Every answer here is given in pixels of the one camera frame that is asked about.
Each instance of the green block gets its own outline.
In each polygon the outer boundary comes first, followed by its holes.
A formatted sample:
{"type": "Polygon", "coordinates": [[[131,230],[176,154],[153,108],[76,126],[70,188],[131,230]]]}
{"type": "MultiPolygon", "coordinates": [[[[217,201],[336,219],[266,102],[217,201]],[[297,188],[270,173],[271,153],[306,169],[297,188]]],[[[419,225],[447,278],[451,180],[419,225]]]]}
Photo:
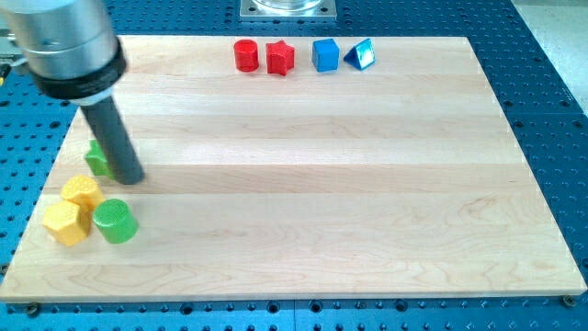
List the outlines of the green block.
{"type": "Polygon", "coordinates": [[[102,202],[92,215],[94,224],[111,244],[122,244],[131,239],[139,225],[122,200],[111,199],[102,202]]]}
{"type": "Polygon", "coordinates": [[[90,166],[90,170],[92,170],[94,176],[107,176],[114,180],[112,171],[108,167],[107,158],[104,156],[102,148],[100,148],[97,141],[90,141],[90,152],[85,155],[85,162],[90,166]]]}

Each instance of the wood grain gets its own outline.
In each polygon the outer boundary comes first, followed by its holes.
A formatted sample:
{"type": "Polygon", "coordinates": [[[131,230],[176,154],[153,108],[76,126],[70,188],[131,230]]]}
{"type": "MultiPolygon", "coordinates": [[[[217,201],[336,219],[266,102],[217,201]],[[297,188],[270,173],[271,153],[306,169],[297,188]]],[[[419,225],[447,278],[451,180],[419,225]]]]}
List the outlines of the wood grain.
{"type": "MultiPolygon", "coordinates": [[[[76,116],[7,302],[579,294],[586,289],[467,40],[375,38],[365,72],[234,69],[236,38],[124,37],[116,99],[147,177],[99,178],[140,222],[64,247],[40,226],[89,174],[76,116]]],[[[259,38],[260,58],[265,42],[259,38]]],[[[343,51],[361,39],[339,38],[343,51]]]]}

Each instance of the metal mounting plate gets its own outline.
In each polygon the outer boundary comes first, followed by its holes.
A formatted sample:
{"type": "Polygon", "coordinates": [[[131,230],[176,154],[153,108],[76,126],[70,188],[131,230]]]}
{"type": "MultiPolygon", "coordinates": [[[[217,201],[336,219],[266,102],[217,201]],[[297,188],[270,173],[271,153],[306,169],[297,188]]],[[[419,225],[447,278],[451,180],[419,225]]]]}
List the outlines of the metal mounting plate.
{"type": "Polygon", "coordinates": [[[255,0],[241,0],[241,21],[316,21],[334,22],[337,18],[335,0],[322,0],[317,6],[305,10],[275,9],[255,0]]]}

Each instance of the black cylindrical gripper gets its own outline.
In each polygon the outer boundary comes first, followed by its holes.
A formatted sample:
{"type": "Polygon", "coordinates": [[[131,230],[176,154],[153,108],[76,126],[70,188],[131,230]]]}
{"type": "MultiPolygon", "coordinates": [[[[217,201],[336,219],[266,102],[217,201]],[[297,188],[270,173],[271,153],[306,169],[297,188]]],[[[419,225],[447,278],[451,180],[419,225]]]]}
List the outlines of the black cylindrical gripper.
{"type": "Polygon", "coordinates": [[[96,137],[114,178],[125,185],[140,182],[143,169],[112,97],[80,107],[96,137]]]}

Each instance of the toy block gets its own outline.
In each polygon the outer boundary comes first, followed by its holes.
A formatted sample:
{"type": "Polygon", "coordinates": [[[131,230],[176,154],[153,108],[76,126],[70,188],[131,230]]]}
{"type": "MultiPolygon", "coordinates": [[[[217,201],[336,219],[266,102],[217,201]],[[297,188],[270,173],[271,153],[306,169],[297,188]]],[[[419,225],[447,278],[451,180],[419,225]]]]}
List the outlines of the toy block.
{"type": "Polygon", "coordinates": [[[357,70],[364,70],[376,62],[376,54],[371,39],[366,39],[354,46],[343,60],[357,70]]]}
{"type": "Polygon", "coordinates": [[[339,47],[333,39],[316,40],[312,43],[312,64],[319,73],[337,70],[339,47]]]}
{"type": "Polygon", "coordinates": [[[129,206],[118,199],[102,202],[94,211],[92,219],[100,233],[111,244],[122,244],[130,240],[139,228],[129,206]]]}
{"type": "Polygon", "coordinates": [[[235,66],[242,72],[252,72],[259,68],[257,43],[253,40],[239,40],[233,46],[235,66]]]}
{"type": "Polygon", "coordinates": [[[75,245],[90,233],[90,218],[82,208],[70,201],[61,201],[47,208],[43,226],[55,241],[75,245]]]}
{"type": "Polygon", "coordinates": [[[283,40],[266,44],[266,60],[268,74],[286,75],[294,68],[294,47],[283,40]]]}
{"type": "Polygon", "coordinates": [[[102,148],[100,148],[100,144],[96,140],[90,141],[90,151],[85,155],[84,159],[94,176],[106,176],[114,180],[112,171],[108,167],[107,158],[104,156],[102,148]]]}
{"type": "Polygon", "coordinates": [[[86,212],[94,211],[105,200],[94,179],[83,175],[72,177],[65,183],[62,198],[79,205],[86,212]]]}

